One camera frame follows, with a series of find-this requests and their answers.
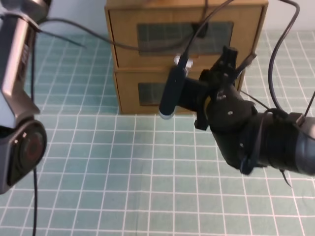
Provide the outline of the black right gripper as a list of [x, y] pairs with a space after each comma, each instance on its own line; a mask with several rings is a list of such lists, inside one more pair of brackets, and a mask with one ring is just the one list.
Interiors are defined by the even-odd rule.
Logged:
[[223, 46], [211, 71], [203, 70], [198, 80], [185, 78], [178, 105], [196, 113], [195, 128], [210, 129], [226, 163], [239, 170], [245, 158], [241, 136], [258, 111], [228, 78], [236, 75], [237, 57], [235, 48]]

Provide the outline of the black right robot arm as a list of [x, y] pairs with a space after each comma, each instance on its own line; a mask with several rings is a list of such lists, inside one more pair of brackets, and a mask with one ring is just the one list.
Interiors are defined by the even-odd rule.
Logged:
[[315, 120], [277, 108], [259, 112], [241, 97], [235, 80], [254, 60], [236, 64], [238, 52], [224, 47], [199, 79], [185, 78], [179, 105], [196, 112], [195, 127], [210, 129], [228, 165], [249, 175], [256, 167], [315, 174]]

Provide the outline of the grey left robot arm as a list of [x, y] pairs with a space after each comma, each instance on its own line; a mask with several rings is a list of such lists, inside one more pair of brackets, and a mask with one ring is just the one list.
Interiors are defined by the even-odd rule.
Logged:
[[44, 156], [47, 134], [34, 116], [39, 108], [24, 90], [38, 23], [49, 0], [2, 0], [0, 28], [0, 192], [6, 193]]

